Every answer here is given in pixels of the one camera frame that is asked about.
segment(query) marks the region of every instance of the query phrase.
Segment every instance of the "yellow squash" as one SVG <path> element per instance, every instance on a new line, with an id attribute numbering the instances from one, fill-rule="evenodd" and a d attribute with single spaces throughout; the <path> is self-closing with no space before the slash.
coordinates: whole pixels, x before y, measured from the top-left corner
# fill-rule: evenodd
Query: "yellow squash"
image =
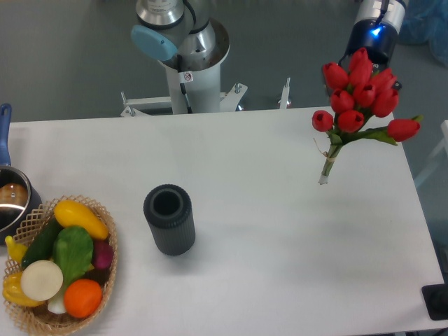
<path id="1" fill-rule="evenodd" d="M 3 297 L 6 301 L 25 307 L 37 307 L 45 301 L 35 301 L 27 297 L 20 285 L 22 273 L 14 273 L 3 280 Z"/>
<path id="2" fill-rule="evenodd" d="M 7 236 L 5 238 L 5 243 L 8 247 L 8 254 L 11 259 L 20 264 L 28 248 L 23 244 L 16 243 L 14 238 L 12 238 L 11 236 Z"/>
<path id="3" fill-rule="evenodd" d="M 60 201 L 55 206 L 56 221 L 64 228 L 81 226 L 93 239 L 105 240 L 109 235 L 107 226 L 84 204 L 71 199 Z"/>

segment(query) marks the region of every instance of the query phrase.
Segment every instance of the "cooking pot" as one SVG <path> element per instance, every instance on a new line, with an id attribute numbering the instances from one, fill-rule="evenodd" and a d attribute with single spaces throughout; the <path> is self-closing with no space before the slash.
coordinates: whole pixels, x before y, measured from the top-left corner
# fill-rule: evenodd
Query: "cooking pot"
<path id="1" fill-rule="evenodd" d="M 8 150 L 11 105 L 1 105 L 0 111 L 0 245 L 4 245 L 6 236 L 15 235 L 27 214 L 42 201 L 27 176 L 11 166 Z"/>

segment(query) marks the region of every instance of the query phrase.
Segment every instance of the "table surface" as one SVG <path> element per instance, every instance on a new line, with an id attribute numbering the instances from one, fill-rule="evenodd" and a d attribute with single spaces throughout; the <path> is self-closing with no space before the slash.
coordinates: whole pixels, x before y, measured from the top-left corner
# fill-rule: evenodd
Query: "table surface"
<path id="1" fill-rule="evenodd" d="M 328 140 L 311 126 L 315 110 L 13 123 L 13 166 L 43 200 L 89 196 L 115 219 L 113 294 L 79 335 L 448 326 L 429 319 L 421 295 L 443 280 L 402 146 L 351 143 L 319 185 L 313 138 L 322 151 Z M 177 257 L 157 250 L 142 211 L 163 183 L 192 199 L 197 239 Z M 6 314 L 0 325 L 18 334 Z"/>

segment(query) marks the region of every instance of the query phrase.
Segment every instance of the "wicker basket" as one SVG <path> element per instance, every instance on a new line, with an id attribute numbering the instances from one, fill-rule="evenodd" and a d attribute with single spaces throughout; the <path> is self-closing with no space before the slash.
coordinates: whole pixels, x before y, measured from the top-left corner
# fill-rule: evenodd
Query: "wicker basket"
<path id="1" fill-rule="evenodd" d="M 103 290 L 103 300 L 98 309 L 84 319 L 74 318 L 68 314 L 53 314 L 47 310 L 47 304 L 35 308 L 22 307 L 5 301 L 6 312 L 12 318 L 14 324 L 30 335 L 69 335 L 90 324 L 102 311 L 112 293 L 113 283 L 116 277 L 118 250 L 117 233 L 110 213 L 97 201 L 84 196 L 70 196 L 54 199 L 51 202 L 41 204 L 22 221 L 14 236 L 17 243 L 29 246 L 34 237 L 41 231 L 48 220 L 53 216 L 55 205 L 61 200 L 75 200 L 88 206 L 108 227 L 110 235 L 108 243 L 113 248 L 113 261 L 109 271 L 91 271 L 86 274 L 89 279 L 98 281 Z M 6 261 L 5 276 L 20 272 L 20 266 L 11 258 Z"/>

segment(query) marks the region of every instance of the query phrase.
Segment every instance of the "white sticker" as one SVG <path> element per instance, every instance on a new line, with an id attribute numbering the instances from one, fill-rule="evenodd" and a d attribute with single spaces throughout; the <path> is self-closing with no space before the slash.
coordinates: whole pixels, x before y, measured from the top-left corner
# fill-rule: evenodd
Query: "white sticker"
<path id="1" fill-rule="evenodd" d="M 180 83 L 193 82 L 193 72 L 191 71 L 179 72 L 179 82 Z"/>

